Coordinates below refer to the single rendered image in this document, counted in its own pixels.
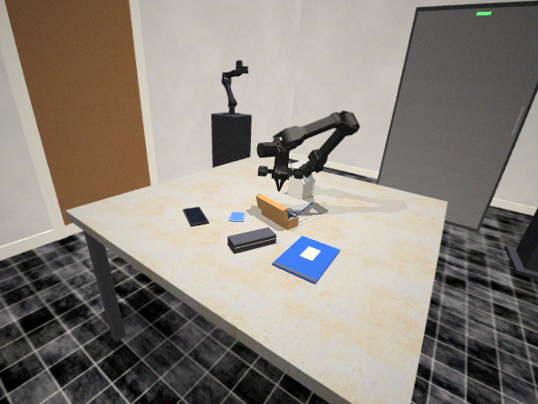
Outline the blue notebook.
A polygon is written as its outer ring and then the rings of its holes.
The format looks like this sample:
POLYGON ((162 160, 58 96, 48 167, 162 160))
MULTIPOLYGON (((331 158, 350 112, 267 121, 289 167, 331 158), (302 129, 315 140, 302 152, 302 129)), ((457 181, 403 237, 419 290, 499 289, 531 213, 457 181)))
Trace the blue notebook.
POLYGON ((340 249, 301 236, 272 265, 316 284, 340 249))

